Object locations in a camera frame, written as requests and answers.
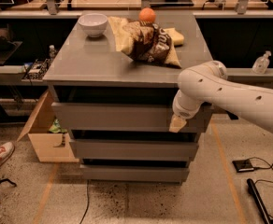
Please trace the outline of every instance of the orange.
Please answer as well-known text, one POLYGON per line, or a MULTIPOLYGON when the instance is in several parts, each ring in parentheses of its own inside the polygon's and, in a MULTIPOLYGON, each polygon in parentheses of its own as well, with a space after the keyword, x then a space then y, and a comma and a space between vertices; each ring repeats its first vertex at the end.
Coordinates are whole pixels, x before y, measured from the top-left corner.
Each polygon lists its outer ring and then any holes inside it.
POLYGON ((139 12, 138 18, 140 21, 155 22, 156 14, 152 8, 145 7, 139 12))

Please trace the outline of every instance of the brown snack bag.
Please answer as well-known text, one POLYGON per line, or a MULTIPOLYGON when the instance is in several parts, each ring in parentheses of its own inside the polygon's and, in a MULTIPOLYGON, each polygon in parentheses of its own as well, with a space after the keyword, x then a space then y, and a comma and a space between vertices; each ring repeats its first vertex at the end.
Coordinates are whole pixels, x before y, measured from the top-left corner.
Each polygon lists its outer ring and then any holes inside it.
POLYGON ((128 18, 108 17, 116 50, 134 61, 174 65, 181 68, 174 42, 158 24, 128 18))

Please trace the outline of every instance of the plastic bottle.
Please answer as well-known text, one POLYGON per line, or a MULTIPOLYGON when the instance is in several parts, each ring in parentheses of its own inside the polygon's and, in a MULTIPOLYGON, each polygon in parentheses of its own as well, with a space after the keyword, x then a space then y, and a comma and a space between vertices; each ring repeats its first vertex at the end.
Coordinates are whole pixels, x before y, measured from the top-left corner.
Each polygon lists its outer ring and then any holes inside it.
POLYGON ((54 45, 50 45, 50 64, 52 64, 57 53, 58 52, 57 52, 56 48, 54 47, 54 45))
POLYGON ((254 63, 254 66, 252 67, 252 71, 257 74, 264 74, 269 65, 269 56, 271 56, 271 52, 267 50, 263 56, 258 57, 254 63))

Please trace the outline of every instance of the floor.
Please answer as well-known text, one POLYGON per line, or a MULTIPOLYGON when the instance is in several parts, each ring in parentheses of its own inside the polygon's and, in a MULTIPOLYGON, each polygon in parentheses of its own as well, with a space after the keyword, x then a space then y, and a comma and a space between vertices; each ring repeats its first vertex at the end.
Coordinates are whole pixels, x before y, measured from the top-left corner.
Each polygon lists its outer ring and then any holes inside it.
MULTIPOLYGON (((41 163, 28 137, 16 142, 23 124, 0 125, 0 145, 11 141, 16 147, 0 178, 18 185, 0 186, 0 223, 264 223, 246 181, 273 180, 273 172, 238 174, 232 160, 259 157, 272 163, 273 134, 218 111, 181 185, 87 181, 77 163, 41 163)), ((273 184, 259 182, 257 188, 273 216, 273 184)))

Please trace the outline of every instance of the bowl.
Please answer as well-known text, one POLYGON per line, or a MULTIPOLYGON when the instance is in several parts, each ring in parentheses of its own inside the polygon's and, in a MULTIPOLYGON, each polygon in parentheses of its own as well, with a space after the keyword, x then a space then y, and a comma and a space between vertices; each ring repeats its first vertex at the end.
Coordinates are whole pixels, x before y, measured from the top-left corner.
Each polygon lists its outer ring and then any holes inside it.
POLYGON ((90 37, 102 35, 108 25, 108 17, 101 13, 89 13, 79 17, 79 26, 82 31, 90 37))

